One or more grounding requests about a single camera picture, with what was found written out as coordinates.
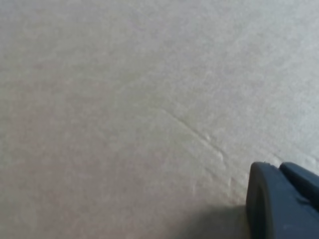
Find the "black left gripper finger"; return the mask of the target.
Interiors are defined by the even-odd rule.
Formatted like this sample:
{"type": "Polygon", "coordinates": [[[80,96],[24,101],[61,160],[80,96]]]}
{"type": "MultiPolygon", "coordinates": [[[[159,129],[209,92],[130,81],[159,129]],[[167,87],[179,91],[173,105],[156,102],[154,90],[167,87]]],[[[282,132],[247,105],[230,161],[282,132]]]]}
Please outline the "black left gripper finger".
{"type": "Polygon", "coordinates": [[[317,239],[319,177],[292,162],[254,162],[246,196],[253,239],[317,239]]]}

